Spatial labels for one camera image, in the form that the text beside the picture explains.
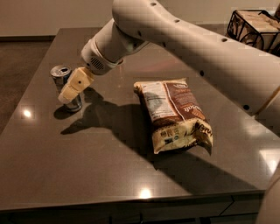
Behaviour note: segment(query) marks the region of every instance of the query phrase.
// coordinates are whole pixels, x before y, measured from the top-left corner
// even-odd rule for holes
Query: silver can
[[[64,85],[67,84],[67,80],[70,77],[71,73],[72,69],[70,66],[59,65],[52,68],[51,76],[54,80],[59,94],[61,93]],[[80,95],[78,94],[76,98],[74,98],[70,103],[64,104],[64,107],[66,111],[71,113],[79,111],[82,107]]]

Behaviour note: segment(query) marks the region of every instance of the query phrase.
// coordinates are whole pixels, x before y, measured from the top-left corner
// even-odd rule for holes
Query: brown chip bag
[[[150,115],[155,154],[194,145],[211,153],[211,126],[186,79],[139,81],[134,89]]]

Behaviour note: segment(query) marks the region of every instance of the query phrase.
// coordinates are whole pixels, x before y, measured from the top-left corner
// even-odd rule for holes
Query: crate
[[[266,10],[235,10],[227,35],[246,45],[280,56],[280,23]]]

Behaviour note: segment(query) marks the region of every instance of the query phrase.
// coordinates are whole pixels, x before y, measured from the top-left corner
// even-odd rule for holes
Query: tabletop
[[[81,49],[97,32],[59,30],[0,136],[0,210],[265,191],[280,139],[157,45],[96,75],[82,109],[64,111],[50,70],[82,67]],[[133,84],[178,78],[212,126],[211,155],[199,146],[153,153]]]

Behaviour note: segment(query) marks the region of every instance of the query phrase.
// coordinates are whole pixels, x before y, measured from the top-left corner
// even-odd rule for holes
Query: wall
[[[277,0],[159,0],[176,17],[224,24],[236,9],[274,11]],[[55,35],[59,28],[99,27],[111,18],[113,0],[0,0],[0,37]]]

